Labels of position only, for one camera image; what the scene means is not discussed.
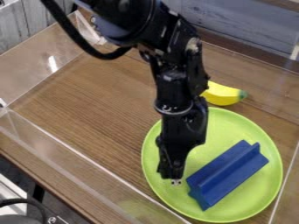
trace wooden table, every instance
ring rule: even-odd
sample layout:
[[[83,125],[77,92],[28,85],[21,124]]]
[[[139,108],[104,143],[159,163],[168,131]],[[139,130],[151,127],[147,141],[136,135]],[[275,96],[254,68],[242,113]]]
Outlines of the wooden table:
[[[100,50],[108,51],[111,46],[101,46]],[[69,59],[64,58],[64,53],[65,57],[79,55],[65,66]],[[251,119],[272,137],[286,171],[299,140],[299,74],[210,44],[204,44],[203,53],[212,79],[248,91],[244,102],[227,109]],[[100,176],[92,163],[103,165],[163,203],[145,182],[140,166],[145,134],[159,120],[152,107],[155,84],[150,67],[136,51],[113,61],[93,59],[80,53],[55,25],[0,56],[0,67],[5,68],[0,79],[12,82],[7,76],[11,75],[12,85],[23,86],[25,79],[20,77],[47,76],[55,72],[48,61],[53,54],[61,69],[21,98],[11,99],[9,119],[20,120],[15,125],[16,133],[28,144],[13,141],[1,132],[0,153],[92,222],[132,223],[117,210],[111,212],[100,199],[107,176]],[[5,92],[8,81],[0,84]],[[123,197],[120,192],[112,194]],[[267,223],[272,208],[274,203],[242,223]]]

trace black cable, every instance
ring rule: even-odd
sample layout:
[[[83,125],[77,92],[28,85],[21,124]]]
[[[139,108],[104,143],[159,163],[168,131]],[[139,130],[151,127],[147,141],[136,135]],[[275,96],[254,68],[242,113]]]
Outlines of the black cable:
[[[47,213],[45,213],[45,210],[39,202],[36,202],[32,199],[3,199],[3,200],[0,200],[0,208],[15,205],[15,204],[29,204],[29,205],[33,205],[35,207],[37,207],[41,212],[41,223],[47,224]]]
[[[56,4],[56,2],[53,0],[41,0],[41,3],[48,9],[49,13],[52,14],[57,23],[60,24],[61,29],[67,32],[69,38],[79,45],[79,47],[85,53],[88,53],[89,55],[101,60],[115,60],[131,50],[131,47],[119,47],[113,52],[109,53],[99,52],[91,46],[89,42],[81,37],[77,29],[71,23],[68,17],[64,14],[64,11],[61,10],[61,7]]]

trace lime green plate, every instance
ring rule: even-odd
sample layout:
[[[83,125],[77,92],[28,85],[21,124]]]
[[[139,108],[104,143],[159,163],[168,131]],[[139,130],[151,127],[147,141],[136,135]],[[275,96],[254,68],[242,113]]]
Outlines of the lime green plate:
[[[179,213],[199,221],[242,221],[264,210],[276,197],[283,180],[283,164],[276,146],[267,133],[242,115],[220,108],[210,108],[207,142],[190,153],[182,185],[172,186],[171,180],[162,179],[156,172],[159,150],[155,138],[160,134],[159,122],[147,134],[141,162],[144,175],[155,193]],[[260,143],[260,152],[268,164],[206,212],[188,196],[188,178],[215,157],[240,140]]]

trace banana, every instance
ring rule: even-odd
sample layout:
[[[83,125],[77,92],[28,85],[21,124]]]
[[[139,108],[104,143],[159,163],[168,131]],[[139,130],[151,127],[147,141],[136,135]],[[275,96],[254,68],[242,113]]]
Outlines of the banana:
[[[200,96],[203,96],[211,104],[228,106],[248,97],[248,93],[244,90],[223,86],[212,81],[210,81],[208,85],[210,89],[207,89]]]

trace blue plastic block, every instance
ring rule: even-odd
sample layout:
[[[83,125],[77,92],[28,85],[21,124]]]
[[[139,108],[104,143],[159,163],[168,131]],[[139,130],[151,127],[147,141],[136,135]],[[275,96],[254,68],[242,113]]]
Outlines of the blue plastic block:
[[[190,195],[206,211],[268,163],[260,154],[259,143],[236,143],[188,178]]]

